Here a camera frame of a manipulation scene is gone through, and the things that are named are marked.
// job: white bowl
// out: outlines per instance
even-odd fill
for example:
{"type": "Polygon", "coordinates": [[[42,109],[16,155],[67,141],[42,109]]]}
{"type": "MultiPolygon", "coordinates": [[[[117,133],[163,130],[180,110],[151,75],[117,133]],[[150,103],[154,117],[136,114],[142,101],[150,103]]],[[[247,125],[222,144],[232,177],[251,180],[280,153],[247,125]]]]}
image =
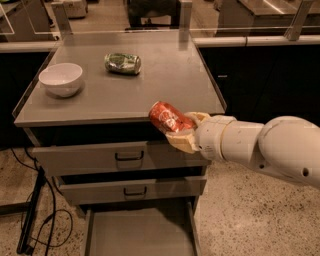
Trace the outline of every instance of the white bowl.
{"type": "Polygon", "coordinates": [[[82,68],[73,63],[60,63],[47,67],[40,75],[41,84],[51,93],[70,97],[83,84],[82,68]]]}

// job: drawer handle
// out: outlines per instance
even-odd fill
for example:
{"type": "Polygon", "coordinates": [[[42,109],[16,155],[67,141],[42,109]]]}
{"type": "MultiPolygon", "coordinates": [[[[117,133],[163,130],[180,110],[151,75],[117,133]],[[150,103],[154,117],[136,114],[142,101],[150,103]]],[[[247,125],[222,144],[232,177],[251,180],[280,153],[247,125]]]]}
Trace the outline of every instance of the drawer handle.
{"type": "Polygon", "coordinates": [[[119,157],[119,154],[115,153],[114,158],[117,161],[136,161],[136,160],[141,160],[143,156],[144,156],[144,151],[142,150],[140,152],[140,156],[137,156],[137,157],[119,157]]]}
{"type": "Polygon", "coordinates": [[[145,186],[143,192],[138,192],[138,193],[128,193],[127,189],[124,188],[123,189],[123,194],[125,196],[145,196],[147,194],[147,187],[145,186]]]}

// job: gray drawer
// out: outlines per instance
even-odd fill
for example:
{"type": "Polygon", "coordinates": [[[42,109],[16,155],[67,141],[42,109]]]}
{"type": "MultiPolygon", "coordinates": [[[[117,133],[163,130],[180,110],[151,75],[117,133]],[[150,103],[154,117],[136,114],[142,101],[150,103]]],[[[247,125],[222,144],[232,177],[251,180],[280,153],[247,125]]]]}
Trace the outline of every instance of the gray drawer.
{"type": "Polygon", "coordinates": [[[39,147],[34,155],[48,176],[207,166],[200,154],[187,154],[166,141],[39,147]]]}
{"type": "Polygon", "coordinates": [[[88,210],[82,256],[200,256],[191,202],[149,200],[88,210]]]}
{"type": "Polygon", "coordinates": [[[60,191],[72,205],[199,196],[206,175],[172,179],[146,179],[61,185],[60,191]]]}

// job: speckled floor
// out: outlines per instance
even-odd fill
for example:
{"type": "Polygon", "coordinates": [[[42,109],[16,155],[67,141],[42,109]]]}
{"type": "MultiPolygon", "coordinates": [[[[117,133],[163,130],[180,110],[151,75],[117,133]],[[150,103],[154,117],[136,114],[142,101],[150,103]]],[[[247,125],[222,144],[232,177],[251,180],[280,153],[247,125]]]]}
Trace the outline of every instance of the speckled floor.
{"type": "MultiPolygon", "coordinates": [[[[19,159],[32,165],[23,149],[15,149],[19,159]]],[[[0,152],[1,204],[25,202],[36,173],[18,163],[10,150],[0,152]]],[[[49,255],[80,255],[85,221],[62,196],[56,193],[57,209],[73,216],[70,238],[49,255]]],[[[298,187],[233,163],[214,162],[208,169],[205,193],[195,214],[203,256],[317,256],[320,255],[320,191],[298,187]]],[[[51,213],[48,186],[41,192],[33,237],[51,213]]],[[[50,222],[40,235],[46,241],[50,222]]],[[[52,244],[62,243],[70,231],[70,218],[57,215],[52,244]]],[[[17,255],[21,214],[0,217],[0,255],[17,255]]],[[[37,244],[33,255],[44,255],[37,244]]]]}

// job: black cable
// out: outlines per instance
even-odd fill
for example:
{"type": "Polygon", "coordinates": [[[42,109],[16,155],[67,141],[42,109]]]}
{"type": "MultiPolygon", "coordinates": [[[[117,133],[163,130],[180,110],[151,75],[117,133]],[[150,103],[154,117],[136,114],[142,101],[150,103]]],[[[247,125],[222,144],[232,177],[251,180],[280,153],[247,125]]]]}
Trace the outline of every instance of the black cable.
{"type": "MultiPolygon", "coordinates": [[[[31,167],[31,166],[26,165],[26,164],[24,164],[23,162],[21,162],[20,159],[19,159],[19,158],[17,157],[17,155],[15,154],[13,148],[10,148],[10,149],[11,149],[11,151],[12,151],[15,159],[16,159],[21,165],[23,165],[23,166],[25,166],[25,167],[28,167],[28,168],[30,168],[30,169],[36,170],[36,171],[39,172],[39,169],[38,169],[38,166],[37,166],[37,159],[36,159],[36,158],[33,158],[33,157],[29,154],[29,152],[27,151],[26,148],[25,148],[25,152],[26,152],[27,156],[28,156],[30,159],[33,160],[33,162],[34,162],[34,167],[31,167]]],[[[65,243],[67,242],[67,240],[69,239],[69,237],[71,236],[71,233],[72,233],[72,230],[73,230],[73,218],[72,218],[71,213],[68,212],[67,210],[64,210],[64,209],[59,209],[59,210],[56,209],[56,197],[55,197],[53,188],[52,188],[52,186],[51,186],[51,184],[50,184],[50,182],[49,182],[49,180],[48,180],[47,178],[45,178],[45,181],[46,181],[46,183],[48,184],[49,189],[50,189],[51,194],[52,194],[53,210],[52,210],[52,214],[49,215],[49,216],[44,220],[44,222],[42,223],[42,225],[41,225],[41,227],[40,227],[40,230],[39,230],[39,232],[38,232],[37,238],[34,239],[34,238],[30,237],[31,239],[33,239],[33,240],[36,241],[34,247],[32,248],[32,251],[31,251],[31,254],[30,254],[30,255],[33,254],[34,249],[35,249],[37,243],[40,243],[40,244],[46,245],[45,255],[47,256],[47,255],[48,255],[48,252],[49,252],[49,248],[60,247],[60,246],[62,246],[63,244],[65,244],[65,243]],[[70,225],[71,225],[71,227],[70,227],[70,232],[69,232],[67,238],[66,238],[61,244],[58,244],[58,245],[50,245],[51,240],[52,240],[52,236],[53,236],[54,224],[55,224],[55,220],[56,220],[56,213],[57,213],[58,211],[65,211],[66,213],[69,214],[69,216],[70,216],[70,222],[71,222],[71,224],[70,224],[70,225]],[[51,223],[50,234],[49,234],[49,237],[48,237],[48,242],[47,242],[47,243],[44,243],[44,242],[42,242],[42,241],[39,240],[39,236],[40,236],[40,234],[41,234],[41,231],[42,231],[44,225],[47,224],[51,219],[52,219],[52,223],[51,223]]]]}
{"type": "Polygon", "coordinates": [[[26,155],[32,160],[32,161],[35,161],[36,158],[35,157],[32,157],[28,151],[28,149],[26,147],[24,147],[24,152],[26,153],[26,155]]]}
{"type": "MultiPolygon", "coordinates": [[[[70,217],[70,231],[69,231],[68,236],[64,239],[63,242],[61,242],[61,243],[58,244],[58,245],[50,245],[51,248],[58,248],[58,247],[61,247],[62,245],[64,245],[64,244],[68,241],[68,239],[69,239],[69,237],[71,236],[72,231],[73,231],[73,218],[72,218],[72,214],[71,214],[69,211],[65,210],[65,209],[58,209],[58,210],[56,211],[56,213],[57,213],[57,212],[66,212],[66,213],[69,215],[69,217],[70,217]]],[[[52,214],[49,215],[49,216],[45,219],[45,221],[43,222],[42,226],[44,226],[45,224],[47,224],[51,219],[52,219],[52,214]]],[[[35,240],[36,243],[39,243],[39,244],[42,244],[42,245],[46,245],[46,246],[47,246],[47,245],[48,245],[47,243],[45,243],[45,242],[43,242],[43,241],[40,241],[40,240],[38,239],[38,238],[39,238],[39,233],[38,233],[37,238],[33,238],[33,237],[30,237],[30,238],[33,239],[33,240],[35,240]]]]}
{"type": "Polygon", "coordinates": [[[53,184],[54,188],[57,190],[57,192],[58,192],[60,195],[63,196],[62,192],[60,191],[60,189],[58,188],[58,186],[57,186],[57,184],[56,184],[56,182],[55,182],[55,180],[54,180],[54,177],[51,177],[51,181],[52,181],[52,184],[53,184]]]}
{"type": "Polygon", "coordinates": [[[17,157],[16,153],[14,152],[13,148],[10,148],[10,149],[11,149],[11,152],[12,152],[12,154],[14,155],[15,159],[16,159],[20,164],[22,164],[23,166],[25,166],[25,167],[27,167],[27,168],[30,168],[30,169],[32,169],[32,170],[38,171],[35,167],[29,166],[29,165],[21,162],[20,159],[17,157]]]}

